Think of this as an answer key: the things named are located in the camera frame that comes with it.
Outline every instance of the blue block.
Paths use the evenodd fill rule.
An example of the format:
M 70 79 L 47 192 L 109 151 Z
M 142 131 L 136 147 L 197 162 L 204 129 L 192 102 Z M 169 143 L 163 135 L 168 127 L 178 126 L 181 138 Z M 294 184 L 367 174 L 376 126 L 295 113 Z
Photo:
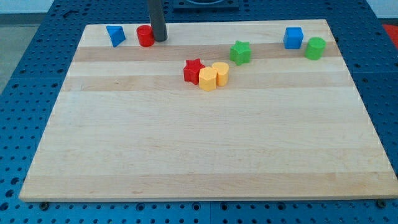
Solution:
M 106 26 L 106 30 L 109 33 L 113 47 L 118 46 L 121 42 L 126 40 L 126 36 L 124 36 L 124 32 L 123 32 L 123 27 L 121 27 L 121 26 Z
M 285 31 L 285 49 L 300 49 L 304 35 L 301 27 L 288 27 Z

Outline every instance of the yellow block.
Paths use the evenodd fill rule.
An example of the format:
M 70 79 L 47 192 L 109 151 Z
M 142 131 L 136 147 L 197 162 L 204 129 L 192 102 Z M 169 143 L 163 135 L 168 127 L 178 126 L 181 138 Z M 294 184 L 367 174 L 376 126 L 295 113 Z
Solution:
M 215 90 L 217 87 L 217 70 L 205 67 L 199 71 L 199 87 L 205 91 Z
M 225 62 L 215 62 L 211 67 L 217 69 L 217 85 L 225 86 L 228 82 L 229 65 Z

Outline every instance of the wood grain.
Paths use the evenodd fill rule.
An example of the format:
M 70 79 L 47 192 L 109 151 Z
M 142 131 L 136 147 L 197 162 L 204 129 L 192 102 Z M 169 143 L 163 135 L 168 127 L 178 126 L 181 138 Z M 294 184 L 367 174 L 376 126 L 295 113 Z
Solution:
M 398 180 L 324 20 L 168 24 L 110 47 L 88 25 L 21 190 L 29 202 L 335 200 L 398 197 Z M 300 26 L 300 50 L 285 50 Z M 303 57 L 312 36 L 328 42 Z M 235 40 L 253 59 L 228 60 Z M 185 59 L 229 64 L 211 92 L 184 82 Z

